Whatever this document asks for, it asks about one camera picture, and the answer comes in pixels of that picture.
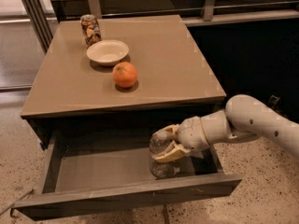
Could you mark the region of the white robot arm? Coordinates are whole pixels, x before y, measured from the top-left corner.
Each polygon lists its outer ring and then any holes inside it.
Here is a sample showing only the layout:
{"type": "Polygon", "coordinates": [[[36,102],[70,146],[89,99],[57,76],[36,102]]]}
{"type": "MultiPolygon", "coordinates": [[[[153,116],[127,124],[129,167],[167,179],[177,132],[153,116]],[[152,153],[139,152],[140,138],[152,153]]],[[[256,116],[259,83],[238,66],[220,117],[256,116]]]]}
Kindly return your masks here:
{"type": "Polygon", "coordinates": [[[299,124],[280,116],[259,100],[244,94],[203,117],[192,117],[154,133],[151,157],[159,163],[195,156],[218,143],[245,143],[264,137],[299,160],[299,124]]]}

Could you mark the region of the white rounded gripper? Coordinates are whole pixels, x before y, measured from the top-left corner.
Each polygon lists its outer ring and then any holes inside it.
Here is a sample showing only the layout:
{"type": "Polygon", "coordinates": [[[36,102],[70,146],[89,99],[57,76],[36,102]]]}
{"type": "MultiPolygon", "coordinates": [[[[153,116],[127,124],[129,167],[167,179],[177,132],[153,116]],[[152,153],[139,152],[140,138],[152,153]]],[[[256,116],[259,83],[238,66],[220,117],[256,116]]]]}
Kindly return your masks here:
{"type": "Polygon", "coordinates": [[[172,124],[163,128],[163,140],[172,141],[169,146],[151,157],[158,163],[167,163],[186,157],[192,151],[202,151],[209,148],[202,121],[199,117],[185,119],[180,125],[172,124]]]}

